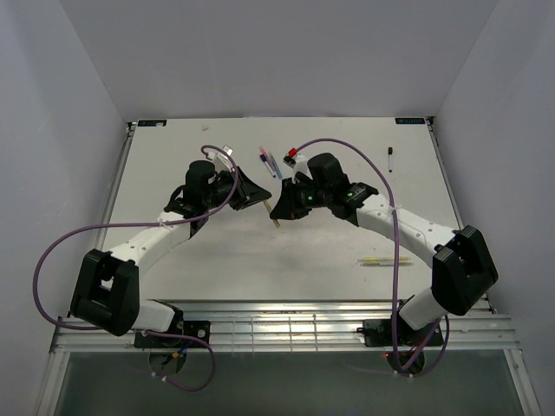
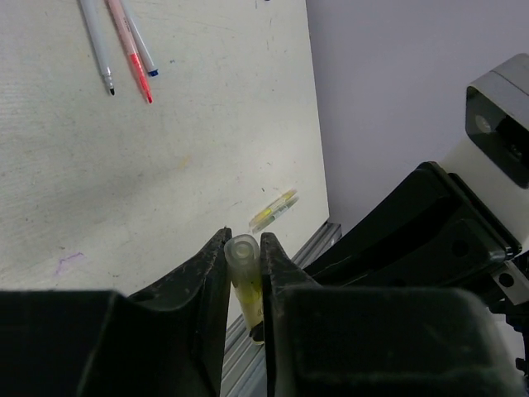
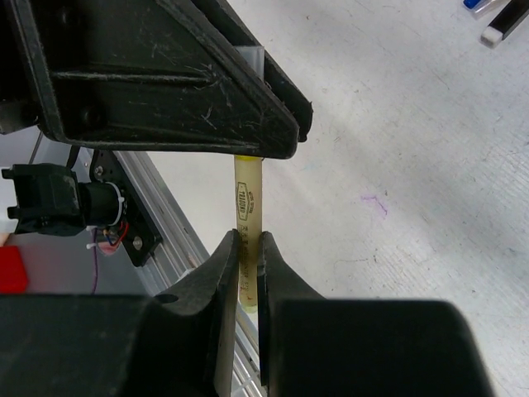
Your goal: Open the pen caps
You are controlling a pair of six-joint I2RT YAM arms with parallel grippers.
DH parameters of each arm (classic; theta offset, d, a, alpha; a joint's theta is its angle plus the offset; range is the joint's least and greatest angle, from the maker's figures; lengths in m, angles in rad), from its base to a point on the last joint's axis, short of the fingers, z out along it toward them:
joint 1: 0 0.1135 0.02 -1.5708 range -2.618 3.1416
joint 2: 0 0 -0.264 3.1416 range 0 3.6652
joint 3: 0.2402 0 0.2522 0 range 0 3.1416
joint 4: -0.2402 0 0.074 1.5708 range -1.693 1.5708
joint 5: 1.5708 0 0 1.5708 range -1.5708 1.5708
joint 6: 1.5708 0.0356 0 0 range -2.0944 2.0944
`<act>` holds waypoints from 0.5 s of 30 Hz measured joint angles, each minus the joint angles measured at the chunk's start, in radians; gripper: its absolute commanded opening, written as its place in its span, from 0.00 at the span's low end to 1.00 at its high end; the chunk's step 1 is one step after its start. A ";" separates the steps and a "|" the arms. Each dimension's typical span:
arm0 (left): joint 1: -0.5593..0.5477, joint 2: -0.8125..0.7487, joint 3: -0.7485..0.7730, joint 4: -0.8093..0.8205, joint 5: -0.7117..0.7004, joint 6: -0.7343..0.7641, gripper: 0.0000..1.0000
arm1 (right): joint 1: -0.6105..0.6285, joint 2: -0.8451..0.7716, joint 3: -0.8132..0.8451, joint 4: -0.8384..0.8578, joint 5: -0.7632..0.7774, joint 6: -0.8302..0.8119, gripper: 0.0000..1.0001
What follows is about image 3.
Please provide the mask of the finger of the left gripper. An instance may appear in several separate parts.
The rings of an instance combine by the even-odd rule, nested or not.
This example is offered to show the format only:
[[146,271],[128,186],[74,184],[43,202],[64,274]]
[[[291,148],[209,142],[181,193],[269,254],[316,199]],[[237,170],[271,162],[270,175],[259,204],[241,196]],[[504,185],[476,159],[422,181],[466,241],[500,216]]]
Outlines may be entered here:
[[198,1],[9,1],[6,97],[46,137],[288,159],[299,125]]
[[[233,46],[258,46],[260,42],[228,1],[198,0],[198,9]],[[298,141],[305,142],[312,127],[312,103],[269,54],[264,53],[264,81],[292,113],[299,125]]]

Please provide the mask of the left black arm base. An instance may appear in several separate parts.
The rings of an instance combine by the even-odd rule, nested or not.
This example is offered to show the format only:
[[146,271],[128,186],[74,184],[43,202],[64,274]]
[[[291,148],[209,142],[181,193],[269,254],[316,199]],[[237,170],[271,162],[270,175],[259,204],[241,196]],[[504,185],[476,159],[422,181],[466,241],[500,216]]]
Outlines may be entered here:
[[98,228],[96,248],[103,255],[110,256],[122,247],[133,266],[146,265],[161,242],[161,235],[116,155],[111,151],[95,150],[89,177],[93,182],[116,185],[124,197],[117,223]]

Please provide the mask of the yellow highlighter pen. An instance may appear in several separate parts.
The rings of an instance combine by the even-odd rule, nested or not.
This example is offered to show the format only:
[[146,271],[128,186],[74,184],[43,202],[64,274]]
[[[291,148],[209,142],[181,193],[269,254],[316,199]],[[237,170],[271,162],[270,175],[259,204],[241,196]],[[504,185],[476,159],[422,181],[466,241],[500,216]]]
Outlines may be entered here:
[[239,248],[239,301],[247,313],[258,306],[257,268],[259,239],[262,233],[262,160],[236,155],[235,201]]

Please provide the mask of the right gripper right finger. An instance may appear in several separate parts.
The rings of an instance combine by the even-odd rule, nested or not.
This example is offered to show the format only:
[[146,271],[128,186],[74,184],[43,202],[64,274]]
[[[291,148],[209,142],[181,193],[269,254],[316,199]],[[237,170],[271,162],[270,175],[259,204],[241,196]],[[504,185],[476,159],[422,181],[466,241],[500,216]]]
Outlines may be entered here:
[[268,391],[325,391],[327,301],[283,258],[270,232],[258,251],[260,380]]

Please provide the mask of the black marker cap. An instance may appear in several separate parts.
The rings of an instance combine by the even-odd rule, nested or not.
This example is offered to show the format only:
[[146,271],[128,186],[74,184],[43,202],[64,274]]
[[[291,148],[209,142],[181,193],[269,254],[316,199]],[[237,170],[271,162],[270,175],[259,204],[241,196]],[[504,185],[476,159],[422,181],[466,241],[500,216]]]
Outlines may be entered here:
[[488,24],[480,36],[480,42],[488,48],[495,48],[506,39],[528,16],[527,0],[512,0]]

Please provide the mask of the white marker blue cap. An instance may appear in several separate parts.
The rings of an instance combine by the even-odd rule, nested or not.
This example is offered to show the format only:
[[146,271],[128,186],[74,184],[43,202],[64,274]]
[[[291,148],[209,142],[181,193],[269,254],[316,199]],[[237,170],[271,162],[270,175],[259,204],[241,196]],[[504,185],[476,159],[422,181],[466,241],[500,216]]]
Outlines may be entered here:
[[479,19],[487,13],[503,7],[508,0],[463,0],[462,6],[470,12],[474,19]]

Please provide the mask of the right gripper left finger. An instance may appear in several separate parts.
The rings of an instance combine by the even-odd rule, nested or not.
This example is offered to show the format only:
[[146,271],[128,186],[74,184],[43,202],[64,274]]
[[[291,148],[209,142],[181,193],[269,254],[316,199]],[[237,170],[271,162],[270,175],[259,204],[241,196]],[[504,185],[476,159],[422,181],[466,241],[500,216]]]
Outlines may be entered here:
[[197,269],[156,296],[170,312],[156,363],[165,396],[229,396],[235,349],[239,233],[230,230]]

